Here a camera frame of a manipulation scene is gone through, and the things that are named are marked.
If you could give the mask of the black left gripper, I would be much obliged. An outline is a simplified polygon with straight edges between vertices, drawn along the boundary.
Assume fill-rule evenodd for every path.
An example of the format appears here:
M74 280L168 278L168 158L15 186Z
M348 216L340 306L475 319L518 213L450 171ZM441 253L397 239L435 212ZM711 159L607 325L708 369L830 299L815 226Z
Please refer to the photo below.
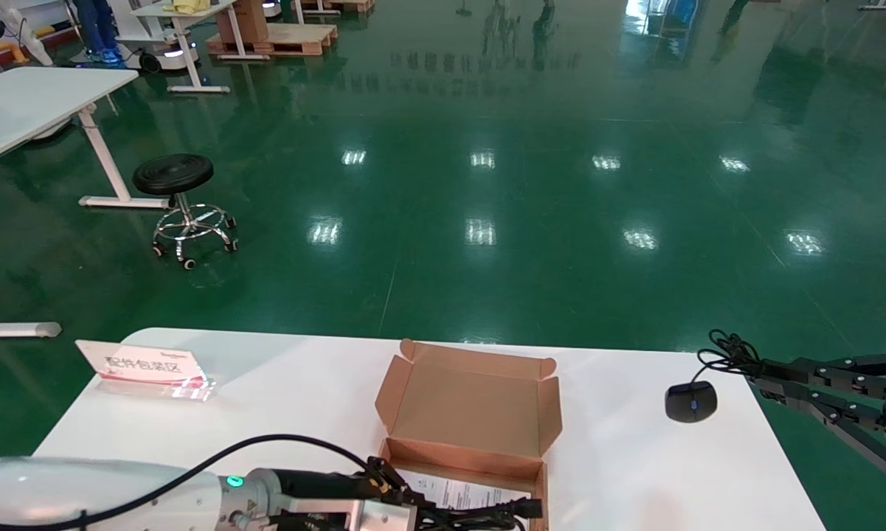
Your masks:
M385 504L429 505L425 495L413 490L399 472L382 457L368 457L365 473L315 473L315 471L273 470L280 482L278 492L290 499L379 499ZM502 521L541 520L541 499L520 498L505 503L453 510L419 508L417 521Z

